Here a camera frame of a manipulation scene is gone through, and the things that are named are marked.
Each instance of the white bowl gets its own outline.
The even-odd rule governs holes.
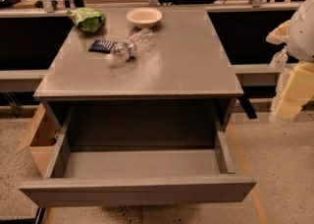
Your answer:
[[[135,8],[127,13],[127,19],[137,28],[152,28],[162,17],[162,13],[154,8]]]

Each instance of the plastic bottle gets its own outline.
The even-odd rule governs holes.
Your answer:
[[[284,47],[282,51],[277,52],[270,63],[271,68],[280,71],[284,68],[288,60],[287,49]]]
[[[150,45],[149,37],[152,35],[152,30],[145,28],[121,42],[118,42],[111,49],[108,59],[115,62],[126,62],[130,58],[136,57]]]

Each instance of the open drawer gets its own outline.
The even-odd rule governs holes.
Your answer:
[[[242,201],[237,176],[205,100],[76,102],[45,179],[20,190],[40,207]]]

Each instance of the table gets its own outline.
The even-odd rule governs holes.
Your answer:
[[[108,65],[88,47],[136,32],[130,9],[70,32],[34,95],[60,130],[47,179],[20,190],[40,207],[242,201],[256,181],[224,137],[242,89],[205,9],[159,8],[152,48]]]

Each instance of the green chip bag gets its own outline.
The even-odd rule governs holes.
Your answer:
[[[91,8],[78,8],[75,12],[68,11],[67,15],[83,31],[96,32],[106,22],[103,12]]]

